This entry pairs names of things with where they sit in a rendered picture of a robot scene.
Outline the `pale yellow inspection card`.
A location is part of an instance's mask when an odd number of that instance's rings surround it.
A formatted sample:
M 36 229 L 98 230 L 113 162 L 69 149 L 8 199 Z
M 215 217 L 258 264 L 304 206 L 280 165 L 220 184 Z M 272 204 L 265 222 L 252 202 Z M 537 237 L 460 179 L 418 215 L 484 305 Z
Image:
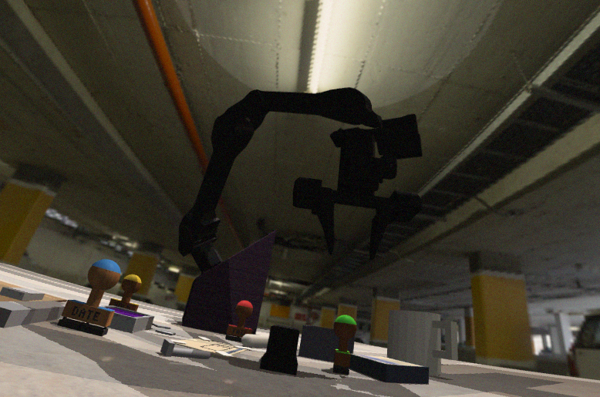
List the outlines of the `pale yellow inspection card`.
M 235 355 L 235 354 L 239 354 L 240 352 L 245 352 L 248 349 L 253 350 L 252 348 L 226 345 L 226 344 L 220 343 L 218 341 L 211 341 L 208 338 L 204 338 L 201 336 L 198 336 L 198 337 L 199 337 L 199 339 L 195 338 L 195 339 L 191 339 L 191 340 L 187 339 L 187 340 L 178 340 L 178 341 L 174 341 L 173 339 L 171 339 L 171 340 L 176 345 L 184 346 L 187 348 L 193 348 L 193 349 L 197 349 L 197 350 L 201 350 L 201 351 L 209 351 L 213 355 L 219 355 L 219 356 L 223 356 L 226 358 L 229 356 Z

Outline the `brown rubber stamp with green top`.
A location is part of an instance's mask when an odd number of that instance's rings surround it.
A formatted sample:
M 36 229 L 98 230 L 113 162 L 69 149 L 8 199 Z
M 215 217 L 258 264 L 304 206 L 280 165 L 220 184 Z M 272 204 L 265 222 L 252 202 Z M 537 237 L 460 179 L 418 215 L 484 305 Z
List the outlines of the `brown rubber stamp with green top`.
M 335 350 L 333 372 L 349 375 L 351 353 L 347 351 L 349 339 L 356 333 L 357 324 L 349 315 L 342 315 L 335 320 L 334 329 L 339 337 L 339 347 Z

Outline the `purple ink pad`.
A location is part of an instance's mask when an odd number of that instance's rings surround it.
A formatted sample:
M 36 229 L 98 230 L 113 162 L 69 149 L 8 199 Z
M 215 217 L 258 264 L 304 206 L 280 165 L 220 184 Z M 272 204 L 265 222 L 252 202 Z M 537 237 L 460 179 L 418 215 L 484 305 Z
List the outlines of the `purple ink pad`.
M 108 328 L 119 331 L 134 333 L 151 328 L 155 316 L 139 313 L 138 311 L 126 310 L 112 305 L 99 305 L 102 308 L 113 309 L 114 315 Z

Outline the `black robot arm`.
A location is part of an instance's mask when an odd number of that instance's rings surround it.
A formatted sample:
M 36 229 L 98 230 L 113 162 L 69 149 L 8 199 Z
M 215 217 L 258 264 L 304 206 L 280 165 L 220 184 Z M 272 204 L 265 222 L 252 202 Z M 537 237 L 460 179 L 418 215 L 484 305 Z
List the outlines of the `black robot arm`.
M 191 254 L 201 273 L 223 261 L 212 243 L 218 239 L 217 226 L 221 222 L 215 208 L 234 159 L 247 147 L 268 112 L 316 115 L 375 128 L 339 128 L 330 134 L 335 146 L 341 147 L 340 158 L 352 151 L 373 156 L 344 156 L 338 187 L 347 181 L 371 183 L 371 188 L 377 191 L 383 179 L 396 177 L 396 159 L 423 156 L 416 115 L 382 119 L 372 111 L 369 98 L 355 88 L 330 89 L 323 93 L 250 91 L 214 121 L 213 153 L 204 180 L 195 205 L 179 225 L 178 251 L 183 257 Z M 375 157 L 376 142 L 380 158 Z

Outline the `brown rubber stamp with red knob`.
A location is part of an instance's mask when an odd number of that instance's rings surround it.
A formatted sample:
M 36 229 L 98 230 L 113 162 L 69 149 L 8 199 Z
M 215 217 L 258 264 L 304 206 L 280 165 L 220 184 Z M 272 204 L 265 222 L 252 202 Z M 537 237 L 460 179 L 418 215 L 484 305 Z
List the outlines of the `brown rubber stamp with red knob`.
M 250 328 L 244 328 L 244 323 L 245 319 L 249 318 L 249 316 L 252 314 L 253 306 L 249 301 L 240 301 L 235 308 L 235 312 L 236 315 L 239 317 L 238 326 L 236 327 L 233 325 L 228 325 L 227 335 L 225 339 L 230 341 L 241 342 L 241 338 L 239 338 L 239 336 L 243 337 L 246 334 L 252 335 L 253 330 Z M 236 335 L 237 337 L 229 335 Z

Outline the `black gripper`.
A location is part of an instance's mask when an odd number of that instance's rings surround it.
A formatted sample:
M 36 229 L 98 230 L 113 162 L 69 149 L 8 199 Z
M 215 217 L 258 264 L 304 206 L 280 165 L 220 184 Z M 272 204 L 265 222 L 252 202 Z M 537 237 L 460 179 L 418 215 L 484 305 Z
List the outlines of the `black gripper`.
M 387 224 L 394 220 L 409 222 L 422 210 L 422 200 L 417 193 L 394 190 L 390 197 L 375 197 L 375 190 L 371 183 L 351 181 L 333 190 L 322 187 L 322 180 L 299 177 L 294 184 L 293 206 L 312 210 L 312 214 L 318 216 L 329 254 L 332 254 L 334 246 L 335 204 L 376 209 L 369 246 L 370 260 L 373 260 Z

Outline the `brown rubber stamp with yellow top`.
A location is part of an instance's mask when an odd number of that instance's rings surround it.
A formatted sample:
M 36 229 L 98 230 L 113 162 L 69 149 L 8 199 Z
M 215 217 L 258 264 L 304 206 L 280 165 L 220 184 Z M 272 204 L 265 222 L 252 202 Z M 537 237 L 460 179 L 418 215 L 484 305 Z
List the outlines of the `brown rubber stamp with yellow top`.
M 136 275 L 128 275 L 122 281 L 122 289 L 124 290 L 122 300 L 111 298 L 109 305 L 125 308 L 126 310 L 137 311 L 139 305 L 130 303 L 131 296 L 141 287 L 141 280 Z

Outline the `grey mug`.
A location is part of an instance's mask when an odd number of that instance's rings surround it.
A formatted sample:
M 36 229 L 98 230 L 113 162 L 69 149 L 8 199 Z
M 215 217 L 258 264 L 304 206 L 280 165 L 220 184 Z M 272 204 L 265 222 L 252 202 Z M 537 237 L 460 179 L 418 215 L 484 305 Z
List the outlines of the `grey mug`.
M 387 358 L 429 367 L 441 374 L 441 359 L 458 360 L 457 322 L 441 321 L 437 313 L 389 310 Z M 445 350 L 441 350 L 445 328 Z

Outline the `brown date stamp with blue top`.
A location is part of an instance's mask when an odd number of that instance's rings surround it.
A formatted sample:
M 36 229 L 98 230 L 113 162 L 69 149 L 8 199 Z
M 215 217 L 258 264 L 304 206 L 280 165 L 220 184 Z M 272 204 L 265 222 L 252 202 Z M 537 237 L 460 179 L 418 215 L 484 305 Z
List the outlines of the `brown date stamp with blue top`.
M 98 336 L 107 335 L 107 326 L 110 325 L 115 311 L 99 307 L 99 303 L 105 290 L 119 282 L 120 274 L 120 267 L 115 261 L 102 259 L 94 263 L 87 275 L 89 284 L 93 286 L 87 302 L 67 300 L 61 314 L 64 318 L 59 319 L 57 325 Z

